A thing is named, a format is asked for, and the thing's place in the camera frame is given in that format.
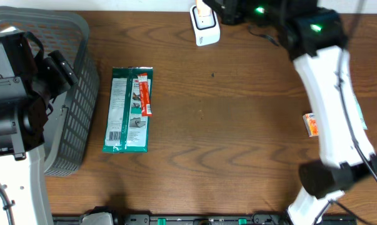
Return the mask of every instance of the laundry basket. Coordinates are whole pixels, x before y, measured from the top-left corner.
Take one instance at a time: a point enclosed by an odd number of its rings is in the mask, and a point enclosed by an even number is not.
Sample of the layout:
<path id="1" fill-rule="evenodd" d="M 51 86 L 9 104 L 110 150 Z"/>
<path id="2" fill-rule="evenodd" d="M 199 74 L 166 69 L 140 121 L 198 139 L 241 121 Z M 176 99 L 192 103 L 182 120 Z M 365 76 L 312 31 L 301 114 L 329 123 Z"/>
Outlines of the laundry basket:
<path id="1" fill-rule="evenodd" d="M 78 84 L 56 98 L 44 126 L 45 174 L 70 175 L 82 163 L 99 89 L 98 72 L 87 51 L 87 22 L 71 12 L 0 7 L 0 31 L 9 26 L 34 33 L 46 54 L 60 50 L 79 76 Z M 35 54 L 39 48 L 30 45 Z"/>

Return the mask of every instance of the red packet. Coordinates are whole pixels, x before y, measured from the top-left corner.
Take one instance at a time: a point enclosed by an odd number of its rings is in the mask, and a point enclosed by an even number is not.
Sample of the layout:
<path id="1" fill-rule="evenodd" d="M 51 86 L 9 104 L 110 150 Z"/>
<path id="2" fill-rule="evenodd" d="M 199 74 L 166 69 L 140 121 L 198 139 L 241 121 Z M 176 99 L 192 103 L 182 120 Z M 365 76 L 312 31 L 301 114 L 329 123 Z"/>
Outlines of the red packet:
<path id="1" fill-rule="evenodd" d="M 149 101 L 148 75 L 146 73 L 138 75 L 139 94 L 141 96 L 141 114 L 152 116 L 151 102 Z"/>

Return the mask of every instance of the white wall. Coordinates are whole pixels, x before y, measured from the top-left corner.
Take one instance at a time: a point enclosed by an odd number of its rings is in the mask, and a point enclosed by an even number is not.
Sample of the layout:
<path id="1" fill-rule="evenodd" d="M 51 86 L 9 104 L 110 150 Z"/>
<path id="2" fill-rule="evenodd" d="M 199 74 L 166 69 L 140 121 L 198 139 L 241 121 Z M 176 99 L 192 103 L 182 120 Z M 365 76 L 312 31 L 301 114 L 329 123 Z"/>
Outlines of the white wall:
<path id="1" fill-rule="evenodd" d="M 319 0 L 340 13 L 355 12 L 359 0 Z M 179 11 L 187 12 L 195 0 L 0 0 L 0 6 L 56 10 Z M 377 13 L 377 0 L 368 0 L 364 13 Z"/>

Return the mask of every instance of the brown tabletop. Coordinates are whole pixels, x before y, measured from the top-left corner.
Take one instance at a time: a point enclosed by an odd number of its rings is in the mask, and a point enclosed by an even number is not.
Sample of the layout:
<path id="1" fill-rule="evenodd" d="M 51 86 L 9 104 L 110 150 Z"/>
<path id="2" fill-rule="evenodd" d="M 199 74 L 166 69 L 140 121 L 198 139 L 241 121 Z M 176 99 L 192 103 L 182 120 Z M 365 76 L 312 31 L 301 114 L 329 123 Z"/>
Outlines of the brown tabletop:
<path id="1" fill-rule="evenodd" d="M 219 43 L 197 47 L 187 12 L 78 14 L 91 29 L 101 89 L 81 169 L 46 178 L 53 214 L 103 205 L 121 213 L 252 214 L 295 200 L 298 166 L 318 159 L 319 147 L 306 132 L 310 106 L 286 50 L 250 35 L 247 24 L 221 26 Z M 343 18 L 348 25 L 352 16 Z M 377 151 L 377 16 L 362 18 L 350 52 Z M 154 67 L 148 153 L 105 154 L 112 67 L 126 66 Z M 340 201 L 377 223 L 372 178 Z"/>

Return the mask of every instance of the green package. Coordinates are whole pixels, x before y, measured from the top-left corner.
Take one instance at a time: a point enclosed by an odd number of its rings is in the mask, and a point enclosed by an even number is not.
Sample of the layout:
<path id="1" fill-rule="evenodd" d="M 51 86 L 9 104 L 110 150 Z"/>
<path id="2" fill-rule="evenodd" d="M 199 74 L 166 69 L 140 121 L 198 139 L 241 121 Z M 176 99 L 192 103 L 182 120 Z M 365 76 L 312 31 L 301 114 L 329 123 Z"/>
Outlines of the green package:
<path id="1" fill-rule="evenodd" d="M 148 75 L 149 97 L 152 93 L 153 68 L 113 68 L 108 125 L 104 153 L 146 153 L 149 117 L 141 115 L 138 75 Z"/>

